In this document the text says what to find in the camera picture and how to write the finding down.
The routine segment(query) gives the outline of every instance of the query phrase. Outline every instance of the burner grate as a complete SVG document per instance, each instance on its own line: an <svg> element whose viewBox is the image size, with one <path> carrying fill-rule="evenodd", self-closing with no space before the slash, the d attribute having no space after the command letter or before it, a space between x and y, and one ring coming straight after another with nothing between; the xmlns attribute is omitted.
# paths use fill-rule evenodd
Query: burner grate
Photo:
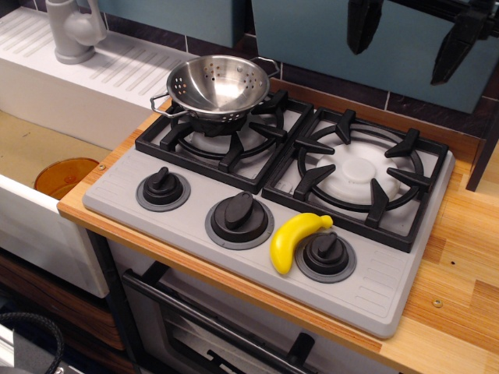
<svg viewBox="0 0 499 374"><path fill-rule="evenodd" d="M173 104L168 113L175 110L178 108ZM296 113L297 119L288 123L287 112ZM190 134L199 132L199 121L184 116L182 121L160 117L136 139L136 149L238 189L258 193L280 160L279 155L291 146L298 128L312 115L312 104L289 99L287 91L280 90L269 94L267 100L257 105L246 118L244 125L251 136L263 138L256 146L245 149L239 138L239 130L244 125L234 121L230 123L230 126L235 123L235 127L231 127L233 131L226 135L230 138L226 153L202 150L187 139Z"/></svg>
<svg viewBox="0 0 499 374"><path fill-rule="evenodd" d="M327 127L317 129L319 123L327 123ZM362 134L363 138L356 139L353 136L355 133ZM371 204L351 203L324 191L320 183L337 171L337 165L308 168L306 161L308 157L334 154L334 146L323 141L332 134L347 146L355 142L381 141L386 147L386 158L405 157L412 165L411 171L397 168L388 168L386 171L399 180L405 190L390 201L380 183L373 178L370 180ZM320 108L284 155L273 177L264 186L262 197L300 212L329 214L334 224L341 228L410 252L447 152L448 146L420 137L415 129L403 133L357 119L354 111L347 110L341 114ZM436 158L433 170L426 171L426 176L420 158L422 153L430 153ZM282 179L283 175L289 173L289 168L298 169L299 180L290 191L285 191L281 187ZM383 225L386 212L405 209L404 206L413 201L417 202L413 204L417 206L411 209L416 212L413 212L414 218L407 234L402 235Z"/></svg>

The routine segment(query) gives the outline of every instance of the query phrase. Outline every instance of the metal colander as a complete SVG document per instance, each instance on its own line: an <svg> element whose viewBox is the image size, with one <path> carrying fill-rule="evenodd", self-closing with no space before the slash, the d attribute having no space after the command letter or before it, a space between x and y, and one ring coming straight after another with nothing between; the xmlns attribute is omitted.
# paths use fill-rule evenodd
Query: metal colander
<svg viewBox="0 0 499 374"><path fill-rule="evenodd" d="M272 62L276 72L268 76L253 63L255 59ZM169 118L189 114L213 122L236 120L268 95L269 77L280 71L273 60L261 57L253 60L212 55L183 62L170 73L167 91L150 99L151 107ZM168 95L184 111L171 115L155 107L155 100Z"/></svg>

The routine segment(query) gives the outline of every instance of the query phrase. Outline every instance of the faucet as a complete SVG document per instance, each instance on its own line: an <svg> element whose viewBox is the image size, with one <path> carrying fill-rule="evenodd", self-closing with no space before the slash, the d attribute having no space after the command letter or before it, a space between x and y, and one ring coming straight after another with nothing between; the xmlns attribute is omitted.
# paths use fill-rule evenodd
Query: faucet
<svg viewBox="0 0 499 374"><path fill-rule="evenodd" d="M97 1L88 0L91 14L82 14L76 0L46 0L59 62L68 65L85 62L94 55L94 45L106 38Z"/></svg>

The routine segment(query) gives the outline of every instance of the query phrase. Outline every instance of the white panel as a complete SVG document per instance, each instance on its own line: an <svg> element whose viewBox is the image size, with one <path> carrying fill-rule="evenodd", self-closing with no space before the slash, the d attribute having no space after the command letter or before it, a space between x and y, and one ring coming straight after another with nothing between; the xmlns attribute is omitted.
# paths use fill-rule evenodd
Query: white panel
<svg viewBox="0 0 499 374"><path fill-rule="evenodd" d="M0 175L0 247L103 298L109 290L90 241L57 202Z"/></svg>

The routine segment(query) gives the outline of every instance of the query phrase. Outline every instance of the toy banana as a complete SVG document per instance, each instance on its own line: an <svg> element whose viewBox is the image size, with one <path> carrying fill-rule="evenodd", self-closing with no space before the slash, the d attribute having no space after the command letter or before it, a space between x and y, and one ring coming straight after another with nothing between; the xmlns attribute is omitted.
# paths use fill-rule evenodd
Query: toy banana
<svg viewBox="0 0 499 374"><path fill-rule="evenodd" d="M298 214L283 224L271 242L271 260L275 269L281 274L289 272L298 243L320 228L330 228L332 224L330 216L318 216L314 213Z"/></svg>

